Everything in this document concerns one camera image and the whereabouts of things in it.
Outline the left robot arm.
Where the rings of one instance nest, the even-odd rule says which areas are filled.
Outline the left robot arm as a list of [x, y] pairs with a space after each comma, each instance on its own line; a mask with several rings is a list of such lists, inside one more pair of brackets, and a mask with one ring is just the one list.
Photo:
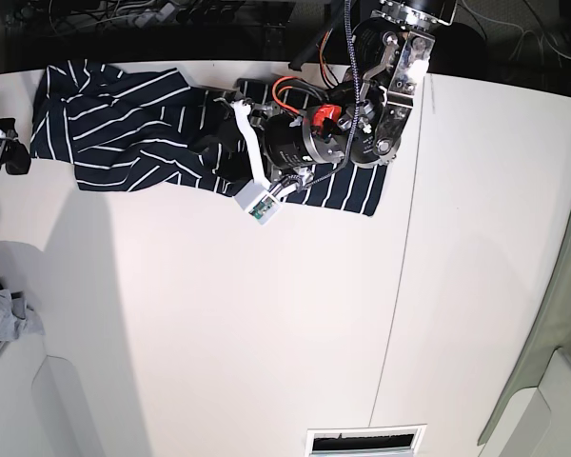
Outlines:
[[352, 4], [344, 1], [346, 50], [350, 65], [331, 80], [325, 46], [334, 30], [325, 25], [315, 43], [290, 62], [300, 71], [312, 52], [319, 56], [324, 81], [318, 87], [297, 75], [267, 86], [261, 103], [240, 91], [215, 98], [219, 124], [202, 135], [196, 153], [228, 138], [226, 125], [246, 145], [254, 184], [272, 194], [309, 189], [353, 164], [363, 169], [387, 166], [397, 156], [416, 89], [429, 68], [435, 38], [429, 30], [453, 22], [453, 1], [383, 1], [357, 26]]

